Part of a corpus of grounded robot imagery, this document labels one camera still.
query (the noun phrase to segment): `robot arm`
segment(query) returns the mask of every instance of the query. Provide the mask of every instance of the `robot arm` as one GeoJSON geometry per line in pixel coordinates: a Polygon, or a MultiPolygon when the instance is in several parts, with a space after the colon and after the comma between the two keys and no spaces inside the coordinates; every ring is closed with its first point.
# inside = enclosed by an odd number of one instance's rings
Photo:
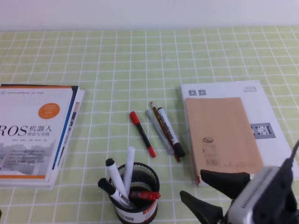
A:
{"type": "Polygon", "coordinates": [[[264,167],[250,180],[247,173],[201,170],[202,180],[232,199],[227,213],[185,191],[182,202],[202,224],[297,224],[299,211],[292,191],[292,163],[299,146],[282,166],[264,167]]]}

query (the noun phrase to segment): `black marker cap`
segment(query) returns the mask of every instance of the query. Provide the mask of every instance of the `black marker cap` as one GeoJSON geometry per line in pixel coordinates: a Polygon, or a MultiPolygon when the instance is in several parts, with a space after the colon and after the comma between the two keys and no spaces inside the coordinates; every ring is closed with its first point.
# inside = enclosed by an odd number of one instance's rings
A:
{"type": "Polygon", "coordinates": [[[98,182],[98,187],[102,188],[104,191],[106,191],[109,195],[113,195],[116,192],[115,187],[111,185],[111,183],[108,182],[106,178],[101,178],[98,182]]]}
{"type": "Polygon", "coordinates": [[[179,142],[177,142],[176,144],[173,145],[173,149],[176,152],[178,157],[184,157],[185,156],[185,152],[181,146],[181,144],[179,142]]]}
{"type": "Polygon", "coordinates": [[[111,159],[111,158],[109,158],[109,159],[106,160],[106,167],[110,167],[110,166],[112,166],[114,163],[115,163],[114,160],[111,159]]]}

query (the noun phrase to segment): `book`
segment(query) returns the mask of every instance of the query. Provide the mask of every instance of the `book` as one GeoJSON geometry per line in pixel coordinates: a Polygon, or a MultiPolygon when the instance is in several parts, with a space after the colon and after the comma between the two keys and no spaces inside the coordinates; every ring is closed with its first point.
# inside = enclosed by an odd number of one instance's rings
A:
{"type": "Polygon", "coordinates": [[[78,86],[1,85],[0,186],[54,186],[83,96],[78,86]]]}
{"type": "Polygon", "coordinates": [[[241,98],[187,98],[196,170],[256,173],[263,161],[241,98]]]}
{"type": "MultiPolygon", "coordinates": [[[[186,99],[212,99],[212,98],[240,98],[250,124],[252,135],[262,158],[264,166],[281,166],[283,161],[290,157],[291,148],[280,128],[270,102],[258,80],[200,83],[181,85],[182,100],[185,106],[185,119],[192,145],[190,129],[193,119],[188,120],[186,99]]],[[[299,167],[293,163],[294,179],[299,179],[299,167]]],[[[200,182],[200,170],[196,169],[197,179],[200,182]]]]}

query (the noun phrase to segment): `pen holder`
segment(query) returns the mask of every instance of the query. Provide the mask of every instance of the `pen holder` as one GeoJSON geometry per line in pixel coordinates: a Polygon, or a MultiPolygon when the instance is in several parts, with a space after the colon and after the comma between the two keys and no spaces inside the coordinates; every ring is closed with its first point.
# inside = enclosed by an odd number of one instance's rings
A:
{"type": "MultiPolygon", "coordinates": [[[[123,178],[125,164],[118,167],[118,170],[121,178],[123,178]]],[[[130,190],[158,192],[160,190],[160,182],[155,171],[143,163],[134,162],[130,190]]],[[[131,202],[137,208],[127,209],[121,206],[111,196],[109,196],[109,198],[115,205],[117,217],[123,224],[149,224],[153,221],[158,211],[157,200],[147,201],[134,198],[131,199],[131,202]]]]}

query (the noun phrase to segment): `table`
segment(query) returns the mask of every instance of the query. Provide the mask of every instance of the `table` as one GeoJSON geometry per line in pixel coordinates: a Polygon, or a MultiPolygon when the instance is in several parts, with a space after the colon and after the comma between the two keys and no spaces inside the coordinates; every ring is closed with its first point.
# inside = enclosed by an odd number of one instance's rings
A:
{"type": "MultiPolygon", "coordinates": [[[[78,85],[86,95],[53,190],[0,189],[0,223],[119,223],[106,194],[106,158],[135,161],[158,174],[161,195],[155,224],[198,223],[181,203],[185,190],[227,209],[229,199],[198,188],[188,152],[180,85],[258,79],[293,146],[299,138],[299,27],[192,30],[36,31],[0,33],[0,83],[78,85]],[[166,154],[144,111],[154,101],[168,114],[187,155],[166,154]],[[157,157],[152,159],[130,123],[134,110],[157,157]]],[[[299,196],[298,183],[294,184],[299,196]]]]}

